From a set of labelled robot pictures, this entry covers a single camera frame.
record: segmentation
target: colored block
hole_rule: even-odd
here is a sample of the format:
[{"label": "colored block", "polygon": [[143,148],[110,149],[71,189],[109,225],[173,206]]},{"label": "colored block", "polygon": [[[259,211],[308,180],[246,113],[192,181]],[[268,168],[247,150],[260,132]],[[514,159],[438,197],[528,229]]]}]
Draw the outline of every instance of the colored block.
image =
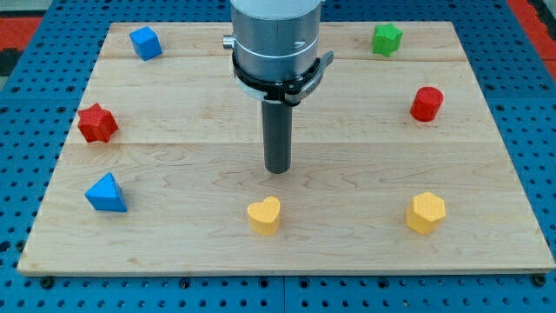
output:
[{"label": "colored block", "polygon": [[112,173],[103,176],[87,192],[85,197],[95,210],[126,212],[122,188],[118,185]]},{"label": "colored block", "polygon": [[403,31],[394,27],[393,23],[376,25],[373,36],[373,53],[390,57],[392,52],[400,48]]},{"label": "colored block", "polygon": [[88,109],[79,110],[79,124],[77,127],[85,137],[87,143],[102,141],[107,143],[110,136],[118,130],[116,120],[109,110],[103,110],[95,103]]},{"label": "colored block", "polygon": [[149,27],[145,26],[139,30],[135,30],[129,34],[133,49],[143,61],[150,60],[162,54],[162,48],[158,42],[158,36]]},{"label": "colored block", "polygon": [[431,192],[414,196],[406,210],[406,224],[425,235],[436,230],[446,217],[444,200]]},{"label": "colored block", "polygon": [[442,91],[434,87],[423,87],[417,90],[414,103],[411,106],[411,116],[422,122],[430,122],[436,118],[436,114],[444,101]]},{"label": "colored block", "polygon": [[261,203],[251,203],[247,212],[251,229],[263,236],[272,236],[280,227],[280,200],[269,196]]}]

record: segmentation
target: yellow block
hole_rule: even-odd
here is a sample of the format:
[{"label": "yellow block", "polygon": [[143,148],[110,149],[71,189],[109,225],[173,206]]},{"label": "yellow block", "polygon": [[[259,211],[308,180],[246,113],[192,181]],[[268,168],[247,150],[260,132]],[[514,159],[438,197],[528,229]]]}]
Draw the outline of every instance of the yellow block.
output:
[{"label": "yellow block", "polygon": [[256,233],[272,236],[280,227],[280,200],[269,196],[261,203],[251,203],[247,207],[249,226]]},{"label": "yellow block", "polygon": [[407,226],[425,235],[436,230],[446,217],[444,200],[431,192],[414,196],[406,210]]}]

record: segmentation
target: red surface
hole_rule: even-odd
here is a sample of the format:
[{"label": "red surface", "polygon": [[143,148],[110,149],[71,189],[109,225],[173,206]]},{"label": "red surface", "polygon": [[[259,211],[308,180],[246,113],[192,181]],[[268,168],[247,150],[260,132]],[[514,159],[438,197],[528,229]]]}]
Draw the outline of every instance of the red surface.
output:
[{"label": "red surface", "polygon": [[539,20],[537,10],[527,0],[507,0],[507,3],[556,80],[556,67],[551,62],[556,61],[556,43],[548,35],[546,25]]},{"label": "red surface", "polygon": [[87,143],[102,141],[107,143],[110,136],[118,130],[116,120],[109,110],[103,110],[95,103],[88,109],[79,110],[79,124],[77,127],[87,140]]},{"label": "red surface", "polygon": [[25,50],[42,17],[0,17],[0,50]]},{"label": "red surface", "polygon": [[430,122],[436,117],[443,101],[444,95],[440,90],[434,87],[423,87],[417,90],[414,104],[409,112],[418,121]]}]

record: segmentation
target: wood grain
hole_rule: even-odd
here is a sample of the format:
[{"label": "wood grain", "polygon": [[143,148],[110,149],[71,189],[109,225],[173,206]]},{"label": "wood grain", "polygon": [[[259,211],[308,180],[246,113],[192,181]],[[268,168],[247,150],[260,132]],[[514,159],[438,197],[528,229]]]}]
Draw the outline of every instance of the wood grain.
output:
[{"label": "wood grain", "polygon": [[[555,267],[450,23],[397,23],[402,49],[370,53],[375,23],[323,23],[335,60],[295,108],[292,168],[264,169],[260,107],[230,75],[227,23],[153,23],[164,56],[139,60],[110,28],[81,107],[115,113],[109,144],[72,125],[19,270],[29,276],[420,275]],[[409,115],[433,84],[432,123]],[[129,212],[94,211],[83,192],[111,171]],[[432,191],[447,219],[421,236],[404,222]],[[282,203],[272,237],[247,206]]]}]

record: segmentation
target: blue perforated surface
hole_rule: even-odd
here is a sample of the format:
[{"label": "blue perforated surface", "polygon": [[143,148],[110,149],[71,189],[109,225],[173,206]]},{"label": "blue perforated surface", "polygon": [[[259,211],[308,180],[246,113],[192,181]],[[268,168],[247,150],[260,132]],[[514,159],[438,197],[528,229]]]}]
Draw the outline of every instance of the blue perforated surface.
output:
[{"label": "blue perforated surface", "polygon": [[[556,247],[556,86],[503,0],[332,1],[325,21],[452,21]],[[228,21],[224,0],[58,0],[0,93],[0,311],[555,311],[555,275],[61,278],[16,270],[111,22]]]}]

